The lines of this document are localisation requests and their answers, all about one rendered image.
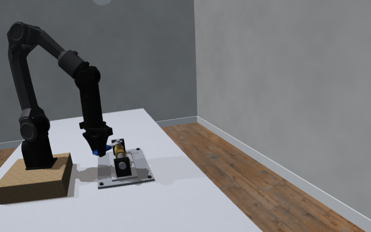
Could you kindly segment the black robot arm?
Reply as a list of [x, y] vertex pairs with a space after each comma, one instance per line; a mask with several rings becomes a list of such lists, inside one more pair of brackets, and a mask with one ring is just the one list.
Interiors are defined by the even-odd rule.
[[22, 113], [19, 117], [22, 155], [26, 170], [52, 168], [53, 158], [48, 131], [50, 122], [44, 110], [38, 106], [27, 64], [28, 54], [40, 45], [58, 59], [59, 67], [75, 79], [80, 90], [82, 111], [101, 109], [98, 83], [101, 75], [94, 66], [89, 66], [78, 52], [65, 51], [44, 30], [23, 22], [15, 22], [7, 33], [8, 58]]

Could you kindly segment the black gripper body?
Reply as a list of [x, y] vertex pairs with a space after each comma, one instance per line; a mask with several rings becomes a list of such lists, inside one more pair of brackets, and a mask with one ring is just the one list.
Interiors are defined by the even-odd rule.
[[80, 129], [101, 132], [106, 136], [113, 135], [112, 128], [107, 126], [106, 122], [103, 121], [101, 109], [93, 112], [83, 112], [83, 119], [84, 122], [79, 123]]

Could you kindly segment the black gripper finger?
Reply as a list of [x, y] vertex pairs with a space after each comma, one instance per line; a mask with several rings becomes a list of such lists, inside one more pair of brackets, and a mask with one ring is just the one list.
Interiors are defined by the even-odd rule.
[[96, 134], [90, 136], [96, 145], [96, 149], [99, 157], [106, 155], [106, 144], [108, 137], [101, 132], [96, 132]]
[[94, 135], [94, 134], [96, 134], [96, 132], [93, 132], [93, 131], [86, 131], [83, 133], [83, 137], [88, 142], [92, 152], [96, 150], [96, 145], [94, 144], [92, 138], [90, 137], [91, 135]]

